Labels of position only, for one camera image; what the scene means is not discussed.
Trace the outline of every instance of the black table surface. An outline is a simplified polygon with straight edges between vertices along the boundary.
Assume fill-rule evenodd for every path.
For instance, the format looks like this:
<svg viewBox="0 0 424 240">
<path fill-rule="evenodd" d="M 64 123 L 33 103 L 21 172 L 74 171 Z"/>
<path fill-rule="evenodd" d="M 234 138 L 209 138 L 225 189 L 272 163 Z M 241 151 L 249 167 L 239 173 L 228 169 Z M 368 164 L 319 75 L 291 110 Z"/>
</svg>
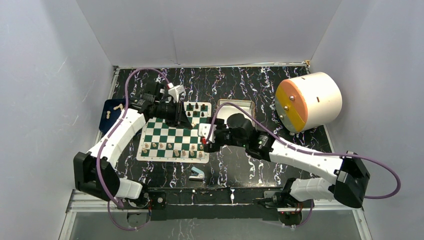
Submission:
<svg viewBox="0 0 424 240">
<path fill-rule="evenodd" d="M 280 122 L 275 110 L 275 90 L 288 78 L 307 74 L 304 66 L 272 67 L 202 67 L 162 68 L 174 85 L 183 85 L 183 101 L 208 102 L 216 109 L 219 99 L 252 100 L 255 117 L 286 140 L 322 152 L 331 152 L 323 126 L 290 135 Z M 114 87 L 114 99 L 124 98 L 124 85 L 133 69 L 121 69 Z M 148 82 L 165 83 L 154 71 L 141 71 L 128 85 L 132 96 L 139 96 Z M 180 163 L 138 161 L 137 150 L 141 133 L 134 136 L 117 163 L 119 177 L 147 184 L 149 188 L 263 188 L 283 187 L 288 178 L 309 179 L 309 172 L 281 163 L 257 160 L 243 148 L 224 146 L 220 152 L 211 153 L 209 162 Z M 190 181 L 191 167 L 204 171 L 203 182 Z"/>
</svg>

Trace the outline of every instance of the white enclosure wall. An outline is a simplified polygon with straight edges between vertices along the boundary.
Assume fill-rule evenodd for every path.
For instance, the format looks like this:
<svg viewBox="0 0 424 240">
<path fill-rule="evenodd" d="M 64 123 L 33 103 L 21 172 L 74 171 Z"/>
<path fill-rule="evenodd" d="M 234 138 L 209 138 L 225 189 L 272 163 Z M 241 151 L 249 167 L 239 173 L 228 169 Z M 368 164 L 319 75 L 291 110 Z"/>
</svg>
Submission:
<svg viewBox="0 0 424 240">
<path fill-rule="evenodd" d="M 77 0 L 120 67 L 310 60 L 341 0 Z"/>
<path fill-rule="evenodd" d="M 113 68 L 75 0 L 2 0 L 0 66 L 0 239 L 57 239 Z"/>
<path fill-rule="evenodd" d="M 400 175 L 398 195 L 366 200 L 375 240 L 424 239 L 424 2 L 343 0 L 311 61 L 343 96 L 328 125 L 337 152 L 375 157 Z M 367 164 L 367 193 L 387 194 L 394 178 Z"/>
</svg>

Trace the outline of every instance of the green and white chessboard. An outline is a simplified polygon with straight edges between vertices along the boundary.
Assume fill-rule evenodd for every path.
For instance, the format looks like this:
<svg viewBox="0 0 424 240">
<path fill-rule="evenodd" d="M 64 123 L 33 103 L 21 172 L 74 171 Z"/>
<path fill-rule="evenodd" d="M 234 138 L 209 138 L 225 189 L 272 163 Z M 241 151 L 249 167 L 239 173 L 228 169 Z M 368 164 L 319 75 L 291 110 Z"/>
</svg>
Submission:
<svg viewBox="0 0 424 240">
<path fill-rule="evenodd" d="M 168 127 L 163 119 L 155 117 L 150 119 L 141 132 L 137 150 L 138 161 L 202 164 L 209 162 L 209 153 L 203 150 L 198 129 L 199 123 L 206 123 L 206 118 L 211 116 L 212 105 L 209 102 L 185 102 L 184 108 L 188 120 L 196 124 L 194 128 L 190 130 Z"/>
</svg>

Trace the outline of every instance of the cable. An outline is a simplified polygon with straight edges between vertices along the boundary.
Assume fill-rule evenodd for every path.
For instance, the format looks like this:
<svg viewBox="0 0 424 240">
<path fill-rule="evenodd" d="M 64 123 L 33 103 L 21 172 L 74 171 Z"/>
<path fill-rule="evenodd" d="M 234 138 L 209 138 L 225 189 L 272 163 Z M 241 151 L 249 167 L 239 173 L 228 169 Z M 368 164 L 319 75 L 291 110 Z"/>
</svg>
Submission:
<svg viewBox="0 0 424 240">
<path fill-rule="evenodd" d="M 140 226 L 136 226 L 134 228 L 127 228 L 127 227 L 123 227 L 121 225 L 119 225 L 119 223 L 117 223 L 115 221 L 115 219 L 112 217 L 112 213 L 111 213 L 111 201 L 107 202 L 107 214 L 109 215 L 110 220 L 112 221 L 113 225 L 115 225 L 116 227 L 118 227 L 119 229 L 125 230 L 125 231 L 137 231 L 138 229 L 141 229 L 142 227 L 146 226 L 148 223 L 150 223 L 150 218 L 147 222 L 141 224 Z"/>
<path fill-rule="evenodd" d="M 312 209 L 314 208 L 314 206 L 315 206 L 315 203 L 314 203 L 314 200 L 313 199 L 311 199 L 310 200 L 310 209 L 309 209 L 309 212 L 308 212 L 308 214 L 307 214 L 307 216 L 306 216 L 306 218 L 305 218 L 305 220 L 304 221 L 302 221 L 301 223 L 299 223 L 299 224 L 297 224 L 297 225 L 294 225 L 296 228 L 298 228 L 298 227 L 302 227 L 303 225 L 305 225 L 306 224 L 306 222 L 307 221 L 309 221 L 309 219 L 311 218 L 311 216 L 312 216 Z M 263 223 L 266 223 L 266 224 L 271 224 L 271 225 L 276 225 L 276 226 L 280 226 L 281 227 L 281 224 L 277 224 L 277 223 L 274 223 L 274 222 L 270 222 L 270 221 L 262 221 Z M 283 227 L 284 228 L 292 228 L 292 226 L 285 226 L 285 225 L 283 225 Z"/>
<path fill-rule="evenodd" d="M 114 204 L 116 204 L 116 206 L 118 206 L 119 208 L 123 208 L 124 207 L 124 204 L 122 203 L 122 200 L 121 199 L 115 198 L 112 195 L 112 193 L 109 191 L 108 186 L 106 186 L 106 183 L 105 183 L 105 180 L 103 179 L 102 171 L 101 171 L 101 168 L 100 168 L 100 157 L 102 156 L 103 148 L 105 148 L 106 143 L 108 142 L 108 139 L 112 136 L 112 134 L 115 132 L 115 130 L 121 125 L 121 123 L 123 122 L 125 116 L 127 115 L 128 106 L 129 106 L 128 83 L 130 82 L 130 79 L 136 73 L 140 72 L 141 70 L 155 71 L 155 72 L 159 73 L 159 75 L 161 75 L 165 79 L 165 81 L 166 81 L 167 84 L 170 83 L 170 81 L 168 80 L 168 78 L 162 72 L 160 72 L 159 70 L 153 69 L 153 68 L 137 68 L 136 70 L 134 70 L 128 76 L 128 78 L 125 81 L 125 109 L 123 111 L 122 118 L 119 119 L 119 121 L 117 122 L 117 124 L 114 125 L 114 127 L 112 128 L 112 130 L 110 130 L 110 133 L 106 136 L 106 138 L 104 139 L 104 141 L 101 143 L 100 148 L 99 148 L 98 153 L 97 153 L 97 158 L 96 158 L 96 163 L 95 163 L 96 164 L 95 167 L 96 167 L 96 171 L 97 171 L 97 174 L 98 174 L 98 179 L 100 181 L 101 187 L 103 188 L 103 190 L 106 193 L 106 195 L 110 198 L 110 200 Z M 115 224 L 115 226 L 117 226 L 120 229 L 127 230 L 128 228 L 119 226 L 119 224 L 117 224 L 113 220 L 112 215 L 110 213 L 109 205 L 110 205 L 110 202 L 107 202 L 107 211 L 109 212 L 109 217 L 112 220 L 113 224 Z"/>
<path fill-rule="evenodd" d="M 217 116 L 218 116 L 218 112 L 225 105 L 231 105 L 231 106 L 235 107 L 236 109 L 240 110 L 242 113 L 244 113 L 246 116 L 248 116 L 252 121 L 254 121 L 259 127 L 263 128 L 265 130 L 265 132 L 267 132 L 269 135 L 271 135 L 273 138 L 275 138 L 275 140 L 277 140 L 279 143 L 281 143 L 284 146 L 287 146 L 288 148 L 290 148 L 292 150 L 296 150 L 296 151 L 303 153 L 303 154 L 309 154 L 309 155 L 313 154 L 315 156 L 338 156 L 338 157 L 360 158 L 360 159 L 364 159 L 364 160 L 367 160 L 369 162 L 372 162 L 374 164 L 377 164 L 377 165 L 383 167 L 384 169 L 386 169 L 387 171 L 389 171 L 394 176 L 394 178 L 396 179 L 396 189 L 393 192 L 386 194 L 386 195 L 365 196 L 366 199 L 387 199 L 387 198 L 393 197 L 394 195 L 396 195 L 399 192 L 399 190 L 401 190 L 401 179 L 399 178 L 398 174 L 393 169 L 391 169 L 389 166 L 387 166 L 386 164 L 384 164 L 380 161 L 377 161 L 373 158 L 361 156 L 361 155 L 348 154 L 348 153 L 313 152 L 313 151 L 298 149 L 298 148 L 290 145 L 288 141 L 282 140 L 281 138 L 279 138 L 277 135 L 275 135 L 269 129 L 267 129 L 265 126 L 263 126 L 258 120 L 256 120 L 254 117 L 252 117 L 249 113 L 247 113 L 241 107 L 237 106 L 236 104 L 234 104 L 232 102 L 224 102 L 223 104 L 221 104 L 218 107 L 215 114 L 213 115 L 212 122 L 210 123 L 211 126 L 214 125 L 215 120 L 217 119 Z M 211 137 L 213 130 L 214 130 L 214 128 L 211 127 L 210 130 L 209 130 L 209 133 L 207 134 L 206 141 L 209 141 L 209 138 Z"/>
</svg>

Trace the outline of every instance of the white cylinder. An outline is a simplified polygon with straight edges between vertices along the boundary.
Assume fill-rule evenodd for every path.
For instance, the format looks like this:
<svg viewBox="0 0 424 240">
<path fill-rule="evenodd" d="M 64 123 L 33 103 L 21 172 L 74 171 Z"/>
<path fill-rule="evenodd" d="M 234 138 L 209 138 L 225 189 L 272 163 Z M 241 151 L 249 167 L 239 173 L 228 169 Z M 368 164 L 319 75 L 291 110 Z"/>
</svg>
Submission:
<svg viewBox="0 0 424 240">
<path fill-rule="evenodd" d="M 284 126 L 299 133 L 333 121 L 342 109 L 342 94 L 330 76 L 316 72 L 283 80 L 275 108 Z"/>
</svg>

